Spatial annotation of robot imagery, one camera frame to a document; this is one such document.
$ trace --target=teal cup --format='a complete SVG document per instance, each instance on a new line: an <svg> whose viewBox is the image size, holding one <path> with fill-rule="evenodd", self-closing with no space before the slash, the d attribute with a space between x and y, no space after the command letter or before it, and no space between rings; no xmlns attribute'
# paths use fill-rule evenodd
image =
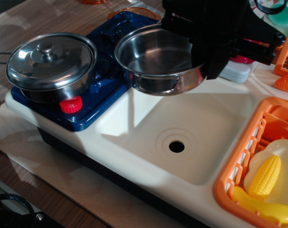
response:
<svg viewBox="0 0 288 228"><path fill-rule="evenodd" d="M282 6L284 0L280 0L278 3L272 6L272 8L277 8ZM278 14L269 15L269 19L276 25L284 25L288 23L288 3L286 7Z"/></svg>

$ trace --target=stove knob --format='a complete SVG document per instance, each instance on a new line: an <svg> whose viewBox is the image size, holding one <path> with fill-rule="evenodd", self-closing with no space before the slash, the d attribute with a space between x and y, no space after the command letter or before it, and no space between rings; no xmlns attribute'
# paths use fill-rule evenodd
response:
<svg viewBox="0 0 288 228"><path fill-rule="evenodd" d="M83 101L80 96L67 98L59 103L62 112L67 114L76 113L83 107Z"/></svg>

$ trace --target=cooking pot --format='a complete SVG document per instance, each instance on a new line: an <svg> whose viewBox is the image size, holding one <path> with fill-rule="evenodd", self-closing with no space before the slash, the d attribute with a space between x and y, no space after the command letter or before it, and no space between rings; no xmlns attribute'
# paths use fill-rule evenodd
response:
<svg viewBox="0 0 288 228"><path fill-rule="evenodd" d="M192 67L189 39L161 28L161 23L139 28L115 47L127 83L152 95L175 95L203 81L201 66Z"/></svg>
<svg viewBox="0 0 288 228"><path fill-rule="evenodd" d="M96 61L97 49L86 37L49 33L26 41L12 52L6 77L34 102L60 102L90 87Z"/></svg>

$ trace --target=pot handle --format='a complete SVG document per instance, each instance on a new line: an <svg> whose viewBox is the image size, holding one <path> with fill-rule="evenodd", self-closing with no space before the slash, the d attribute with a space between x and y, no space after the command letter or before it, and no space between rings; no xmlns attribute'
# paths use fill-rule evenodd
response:
<svg viewBox="0 0 288 228"><path fill-rule="evenodd" d="M11 55L10 52L0 52L0 55Z"/></svg>

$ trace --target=yellow toy corn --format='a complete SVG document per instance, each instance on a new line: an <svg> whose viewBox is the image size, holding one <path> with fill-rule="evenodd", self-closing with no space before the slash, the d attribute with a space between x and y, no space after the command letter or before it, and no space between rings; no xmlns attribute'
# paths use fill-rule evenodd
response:
<svg viewBox="0 0 288 228"><path fill-rule="evenodd" d="M254 199L264 201L278 179L280 167L280 157L276 155L269 157L258 169L250 184L248 194Z"/></svg>

